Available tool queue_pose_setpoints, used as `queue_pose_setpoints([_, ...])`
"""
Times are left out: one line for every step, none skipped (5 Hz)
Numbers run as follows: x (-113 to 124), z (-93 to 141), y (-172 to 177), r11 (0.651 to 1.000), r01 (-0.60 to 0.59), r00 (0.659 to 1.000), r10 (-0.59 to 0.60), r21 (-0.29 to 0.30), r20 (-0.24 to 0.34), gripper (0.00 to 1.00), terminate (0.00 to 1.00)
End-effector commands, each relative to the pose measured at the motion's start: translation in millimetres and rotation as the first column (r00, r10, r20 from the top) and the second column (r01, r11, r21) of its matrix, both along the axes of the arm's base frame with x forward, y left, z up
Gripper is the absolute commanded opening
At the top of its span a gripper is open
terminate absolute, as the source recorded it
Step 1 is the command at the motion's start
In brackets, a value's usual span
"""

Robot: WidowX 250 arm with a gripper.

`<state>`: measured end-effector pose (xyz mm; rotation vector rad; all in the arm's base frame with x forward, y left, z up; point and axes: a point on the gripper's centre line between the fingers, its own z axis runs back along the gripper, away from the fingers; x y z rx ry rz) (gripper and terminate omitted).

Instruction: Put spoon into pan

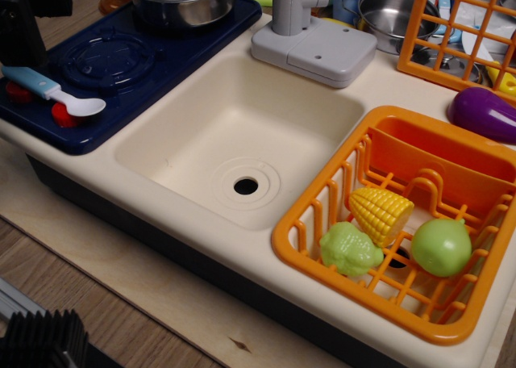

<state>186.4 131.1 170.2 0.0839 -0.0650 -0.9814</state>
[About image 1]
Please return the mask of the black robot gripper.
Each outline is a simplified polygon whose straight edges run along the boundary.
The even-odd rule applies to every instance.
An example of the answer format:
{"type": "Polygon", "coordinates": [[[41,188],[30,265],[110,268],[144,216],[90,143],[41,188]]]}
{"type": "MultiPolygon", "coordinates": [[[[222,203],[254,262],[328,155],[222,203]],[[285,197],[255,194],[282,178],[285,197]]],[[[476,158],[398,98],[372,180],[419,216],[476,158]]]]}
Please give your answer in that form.
{"type": "Polygon", "coordinates": [[[70,16],[73,0],[1,0],[1,64],[39,67],[47,50],[36,18],[70,16]]]}

